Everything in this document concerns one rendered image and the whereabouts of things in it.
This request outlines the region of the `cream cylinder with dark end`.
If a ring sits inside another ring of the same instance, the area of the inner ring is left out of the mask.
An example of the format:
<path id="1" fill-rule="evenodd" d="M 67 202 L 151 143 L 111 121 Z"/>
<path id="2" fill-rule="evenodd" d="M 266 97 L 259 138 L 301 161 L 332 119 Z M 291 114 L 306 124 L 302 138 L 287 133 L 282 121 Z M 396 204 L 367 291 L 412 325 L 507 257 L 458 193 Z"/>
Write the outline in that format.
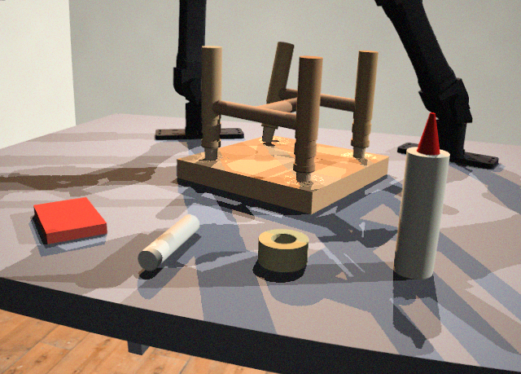
<path id="1" fill-rule="evenodd" d="M 139 265 L 146 271 L 153 271 L 198 229 L 198 218 L 186 215 L 138 255 Z"/>

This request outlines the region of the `beige roll of masking tape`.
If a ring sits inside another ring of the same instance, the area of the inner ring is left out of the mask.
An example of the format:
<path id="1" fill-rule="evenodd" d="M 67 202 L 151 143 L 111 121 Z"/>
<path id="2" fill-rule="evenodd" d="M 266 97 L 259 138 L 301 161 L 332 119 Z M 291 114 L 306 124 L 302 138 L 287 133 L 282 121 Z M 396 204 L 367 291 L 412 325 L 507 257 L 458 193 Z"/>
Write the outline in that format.
<path id="1" fill-rule="evenodd" d="M 303 269 L 308 263 L 308 251 L 309 238 L 299 231 L 275 229 L 263 232 L 258 239 L 258 262 L 270 271 Z"/>

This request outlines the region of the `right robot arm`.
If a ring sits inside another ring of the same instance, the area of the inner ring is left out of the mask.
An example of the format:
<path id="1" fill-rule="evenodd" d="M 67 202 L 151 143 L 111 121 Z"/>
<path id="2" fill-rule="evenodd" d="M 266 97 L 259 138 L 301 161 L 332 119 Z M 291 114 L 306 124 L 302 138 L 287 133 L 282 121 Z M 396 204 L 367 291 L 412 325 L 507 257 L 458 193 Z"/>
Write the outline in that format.
<path id="1" fill-rule="evenodd" d="M 205 46 L 207 0 L 179 0 L 179 31 L 173 87 L 186 103 L 185 129 L 155 130 L 155 139 L 202 139 L 201 65 Z M 242 139 L 240 128 L 221 128 L 220 139 Z"/>

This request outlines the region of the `flat red block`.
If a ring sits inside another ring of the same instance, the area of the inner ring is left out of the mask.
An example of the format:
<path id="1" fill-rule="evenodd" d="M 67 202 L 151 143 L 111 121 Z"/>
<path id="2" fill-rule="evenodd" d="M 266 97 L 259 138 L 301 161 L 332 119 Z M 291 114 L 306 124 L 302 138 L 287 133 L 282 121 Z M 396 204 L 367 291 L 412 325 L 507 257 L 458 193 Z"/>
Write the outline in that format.
<path id="1" fill-rule="evenodd" d="M 48 244 L 107 234 L 107 223 L 86 197 L 33 207 Z"/>

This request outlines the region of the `white glue bottle with red cap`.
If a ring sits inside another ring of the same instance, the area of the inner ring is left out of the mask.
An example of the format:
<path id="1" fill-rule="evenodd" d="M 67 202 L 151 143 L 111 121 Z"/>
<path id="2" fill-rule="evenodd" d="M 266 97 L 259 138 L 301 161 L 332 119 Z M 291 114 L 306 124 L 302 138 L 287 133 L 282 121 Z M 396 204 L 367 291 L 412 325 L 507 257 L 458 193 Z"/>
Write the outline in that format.
<path id="1" fill-rule="evenodd" d="M 405 278 L 433 275 L 450 154 L 440 150 L 430 112 L 418 147 L 407 149 L 393 270 Z"/>

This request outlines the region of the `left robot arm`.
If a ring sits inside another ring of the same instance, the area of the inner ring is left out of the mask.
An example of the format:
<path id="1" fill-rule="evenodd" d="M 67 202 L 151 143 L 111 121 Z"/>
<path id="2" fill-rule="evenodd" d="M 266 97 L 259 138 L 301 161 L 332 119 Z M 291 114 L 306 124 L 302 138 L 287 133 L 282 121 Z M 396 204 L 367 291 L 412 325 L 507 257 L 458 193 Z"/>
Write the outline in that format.
<path id="1" fill-rule="evenodd" d="M 498 157 L 465 152 L 466 123 L 472 123 L 469 96 L 444 57 L 422 0 L 375 0 L 394 25 L 418 78 L 425 108 L 436 114 L 440 150 L 449 161 L 493 169 Z M 466 97 L 465 97 L 466 96 Z"/>

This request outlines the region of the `brown wooden stool legs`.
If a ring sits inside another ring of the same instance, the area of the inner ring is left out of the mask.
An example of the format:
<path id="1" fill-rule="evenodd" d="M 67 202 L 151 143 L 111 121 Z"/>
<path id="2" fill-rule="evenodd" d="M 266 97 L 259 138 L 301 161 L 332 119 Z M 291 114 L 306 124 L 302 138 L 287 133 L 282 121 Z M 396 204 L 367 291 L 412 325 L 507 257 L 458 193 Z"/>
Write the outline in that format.
<path id="1" fill-rule="evenodd" d="M 293 170 L 297 181 L 309 182 L 316 166 L 320 106 L 353 112 L 352 156 L 365 158 L 366 148 L 370 145 L 379 53 L 359 51 L 355 99 L 349 99 L 321 94 L 323 58 L 318 56 L 300 56 L 298 88 L 287 89 L 294 46 L 278 42 L 267 103 L 258 107 L 221 100 L 222 47 L 202 46 L 201 147 L 204 147 L 206 160 L 217 159 L 221 147 L 221 115 L 260 122 L 264 127 L 262 142 L 265 143 L 272 143 L 278 127 L 295 130 Z"/>

